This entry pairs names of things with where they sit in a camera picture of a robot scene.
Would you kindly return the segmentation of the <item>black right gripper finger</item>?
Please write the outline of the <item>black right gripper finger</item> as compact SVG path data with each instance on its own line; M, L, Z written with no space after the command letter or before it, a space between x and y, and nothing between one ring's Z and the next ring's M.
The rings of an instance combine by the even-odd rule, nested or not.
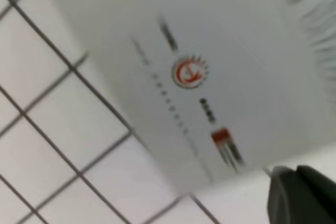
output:
M335 182L316 169L276 166L270 174L270 223L335 223Z

